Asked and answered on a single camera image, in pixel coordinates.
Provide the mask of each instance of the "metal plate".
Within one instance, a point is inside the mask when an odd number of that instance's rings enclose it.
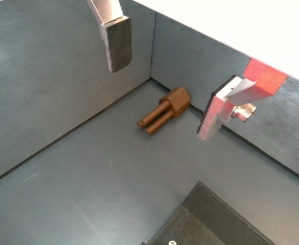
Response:
[[[201,110],[228,79],[244,76],[250,59],[162,15],[154,49],[153,78],[169,88],[186,86]],[[226,126],[299,174],[299,80],[289,78],[278,94],[254,105],[250,121]]]
[[[171,241],[177,245],[276,244],[201,182],[149,245]]]
[[[299,178],[225,128],[205,145],[193,108],[149,137],[137,122],[165,93],[145,83],[0,180],[0,244],[149,242],[198,181],[277,244],[299,244]]]
[[[86,0],[0,2],[0,175],[150,78],[155,13],[123,9],[134,62],[113,74]]]

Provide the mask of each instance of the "screw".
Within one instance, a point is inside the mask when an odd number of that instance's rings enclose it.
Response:
[[[252,103],[246,103],[236,107],[232,117],[238,118],[245,123],[248,119],[253,116],[254,111],[256,106]]]

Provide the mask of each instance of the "gray wall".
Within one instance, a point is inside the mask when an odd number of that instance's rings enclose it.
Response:
[[[151,76],[169,88],[186,86],[205,110],[226,80],[244,76],[250,58],[162,15],[155,30]],[[299,80],[289,78],[278,94],[254,104],[250,121],[234,120],[228,127],[299,174]]]
[[[0,175],[150,78],[155,13],[123,8],[134,61],[113,74],[86,0],[0,2]]]

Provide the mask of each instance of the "metal bracket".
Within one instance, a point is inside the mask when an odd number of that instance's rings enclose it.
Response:
[[[115,73],[133,61],[133,20],[125,16],[119,0],[87,0],[99,21],[109,70]]]
[[[213,137],[232,118],[238,118],[244,123],[248,121],[256,111],[252,102],[276,95],[288,75],[252,59],[245,77],[245,79],[232,77],[224,88],[213,95],[198,130],[198,137],[204,141]]]

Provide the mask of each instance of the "gray floor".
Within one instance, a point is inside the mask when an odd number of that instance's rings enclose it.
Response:
[[[202,181],[277,244],[299,244],[299,179],[189,110],[149,137],[135,123],[165,90],[147,82],[0,180],[0,244],[149,241]]]

